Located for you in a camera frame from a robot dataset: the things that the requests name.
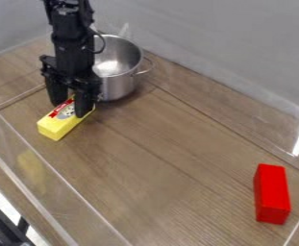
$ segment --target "wooden surface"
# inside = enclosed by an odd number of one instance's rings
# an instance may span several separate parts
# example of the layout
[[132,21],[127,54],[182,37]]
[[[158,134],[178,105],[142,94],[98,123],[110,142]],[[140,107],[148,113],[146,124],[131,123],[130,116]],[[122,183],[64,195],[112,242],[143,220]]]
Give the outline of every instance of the wooden surface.
[[[34,54],[22,59],[32,64],[42,55]],[[134,245],[283,245],[299,219],[299,171],[198,110],[206,99],[198,94],[206,89],[199,75],[160,58],[155,61],[158,68],[142,77],[138,92],[100,105],[59,142],[36,130],[51,110],[44,90],[0,112]],[[16,83],[28,75],[26,81],[40,83],[36,68],[34,72],[27,64],[10,80]],[[167,71],[177,72],[171,80]],[[215,93],[227,93],[209,82]],[[282,227],[254,221],[251,179],[261,162],[287,168],[293,213]],[[91,233],[86,221],[75,227]]]

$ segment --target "stainless steel pot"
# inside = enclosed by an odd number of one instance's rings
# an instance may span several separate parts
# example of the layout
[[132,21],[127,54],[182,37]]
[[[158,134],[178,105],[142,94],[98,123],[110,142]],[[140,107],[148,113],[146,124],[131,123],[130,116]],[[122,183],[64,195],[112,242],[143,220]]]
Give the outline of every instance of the stainless steel pot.
[[[144,57],[142,48],[130,40],[119,36],[103,35],[106,49],[95,55],[94,71],[103,79],[103,101],[114,101],[127,96],[136,88],[136,76],[152,70],[152,61]],[[102,40],[95,38],[95,45],[100,46]],[[150,68],[139,71],[143,60],[150,62]]]

